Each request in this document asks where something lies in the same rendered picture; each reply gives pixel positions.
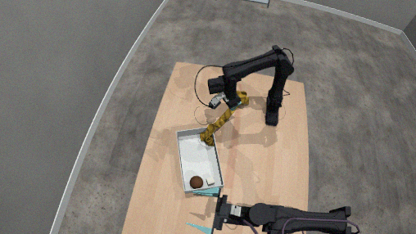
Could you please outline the white rectangular tray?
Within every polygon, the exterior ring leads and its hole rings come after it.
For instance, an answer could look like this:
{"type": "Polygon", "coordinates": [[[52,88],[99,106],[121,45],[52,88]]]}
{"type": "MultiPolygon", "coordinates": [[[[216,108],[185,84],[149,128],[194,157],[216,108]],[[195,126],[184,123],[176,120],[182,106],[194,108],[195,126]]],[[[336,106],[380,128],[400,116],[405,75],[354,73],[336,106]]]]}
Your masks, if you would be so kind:
{"type": "Polygon", "coordinates": [[[186,190],[184,191],[185,194],[193,191],[204,191],[213,187],[224,187],[214,133],[212,133],[213,146],[208,146],[206,142],[201,141],[200,134],[205,132],[206,129],[207,127],[176,131],[176,135],[178,135],[177,142],[179,138],[179,161],[186,190]],[[219,175],[220,172],[222,181],[219,175]],[[194,176],[203,179],[202,187],[204,188],[194,189],[190,186],[190,179],[194,176]],[[213,177],[215,184],[208,186],[206,179],[210,177],[213,177]]]}

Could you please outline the yellow striped necktie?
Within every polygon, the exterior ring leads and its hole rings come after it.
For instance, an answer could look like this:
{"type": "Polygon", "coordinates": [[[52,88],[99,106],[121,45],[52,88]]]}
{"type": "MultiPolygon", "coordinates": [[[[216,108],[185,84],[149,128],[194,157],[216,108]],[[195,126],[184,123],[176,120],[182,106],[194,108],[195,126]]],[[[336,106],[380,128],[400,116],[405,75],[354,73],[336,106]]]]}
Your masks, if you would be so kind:
{"type": "MultiPolygon", "coordinates": [[[[236,94],[241,98],[241,105],[249,104],[249,97],[247,97],[247,93],[245,91],[236,91],[236,94]]],[[[237,108],[236,108],[237,109],[237,108]]],[[[235,109],[235,110],[236,110],[235,109]]],[[[235,111],[234,110],[234,111],[235,111]]],[[[213,137],[212,133],[217,129],[222,127],[228,118],[233,114],[234,111],[231,111],[229,108],[224,112],[224,114],[213,124],[209,124],[206,131],[201,133],[201,140],[206,142],[208,146],[213,146],[213,137]]]]}

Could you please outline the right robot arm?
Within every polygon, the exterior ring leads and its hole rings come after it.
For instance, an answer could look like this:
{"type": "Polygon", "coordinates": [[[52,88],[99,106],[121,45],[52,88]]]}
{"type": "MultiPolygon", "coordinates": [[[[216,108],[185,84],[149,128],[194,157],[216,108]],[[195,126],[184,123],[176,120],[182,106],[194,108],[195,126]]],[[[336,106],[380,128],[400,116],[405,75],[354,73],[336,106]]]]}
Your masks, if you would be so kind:
{"type": "Polygon", "coordinates": [[[278,124],[278,107],[282,107],[281,103],[283,101],[283,89],[287,77],[294,72],[294,68],[286,53],[282,51],[278,45],[273,45],[272,48],[273,50],[270,50],[260,56],[224,65],[237,66],[222,68],[224,75],[221,75],[218,78],[208,79],[210,94],[220,93],[223,92],[223,90],[228,93],[236,92],[237,82],[242,81],[242,79],[247,75],[269,67],[275,67],[273,85],[268,92],[266,122],[270,124],[278,124]],[[281,51],[277,52],[280,49],[281,51]]]}

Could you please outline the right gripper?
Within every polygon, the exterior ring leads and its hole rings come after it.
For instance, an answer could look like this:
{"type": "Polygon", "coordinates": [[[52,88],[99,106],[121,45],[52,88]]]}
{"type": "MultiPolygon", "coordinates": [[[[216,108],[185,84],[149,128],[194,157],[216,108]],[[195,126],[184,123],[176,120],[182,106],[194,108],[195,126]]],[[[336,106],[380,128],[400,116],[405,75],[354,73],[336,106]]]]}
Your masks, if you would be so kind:
{"type": "Polygon", "coordinates": [[[241,105],[241,98],[236,95],[236,92],[228,93],[223,90],[223,92],[220,92],[219,94],[215,95],[210,102],[213,106],[216,106],[216,104],[220,101],[220,99],[223,99],[224,102],[227,104],[228,108],[231,111],[234,111],[239,105],[241,105]],[[239,102],[239,103],[238,103],[239,102]]]}

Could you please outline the brown ball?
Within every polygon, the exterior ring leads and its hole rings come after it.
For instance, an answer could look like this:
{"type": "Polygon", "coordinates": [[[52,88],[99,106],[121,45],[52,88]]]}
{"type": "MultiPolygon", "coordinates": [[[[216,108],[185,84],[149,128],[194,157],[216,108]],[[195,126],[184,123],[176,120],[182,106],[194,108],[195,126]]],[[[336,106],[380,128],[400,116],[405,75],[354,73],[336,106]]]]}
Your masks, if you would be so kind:
{"type": "Polygon", "coordinates": [[[199,176],[194,176],[190,179],[190,186],[194,189],[201,188],[203,186],[203,179],[199,176]]]}

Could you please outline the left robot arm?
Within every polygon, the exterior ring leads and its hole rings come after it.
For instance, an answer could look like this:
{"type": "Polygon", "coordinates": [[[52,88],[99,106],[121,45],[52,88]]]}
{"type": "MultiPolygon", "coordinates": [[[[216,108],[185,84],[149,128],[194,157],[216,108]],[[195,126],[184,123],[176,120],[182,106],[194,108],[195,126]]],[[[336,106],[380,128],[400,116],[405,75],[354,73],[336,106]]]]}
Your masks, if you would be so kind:
{"type": "MultiPolygon", "coordinates": [[[[234,220],[229,218],[231,208],[231,204],[222,203],[219,217],[234,220]]],[[[302,219],[289,221],[284,228],[284,234],[292,234],[299,231],[351,234],[351,227],[347,227],[347,222],[345,223],[345,220],[350,216],[350,206],[333,209],[329,213],[317,213],[282,207],[282,205],[267,205],[265,203],[257,203],[251,208],[246,207],[246,212],[241,214],[241,217],[245,218],[253,227],[263,225],[262,232],[267,232],[267,234],[281,234],[284,222],[289,218],[295,217],[302,219]]]]}

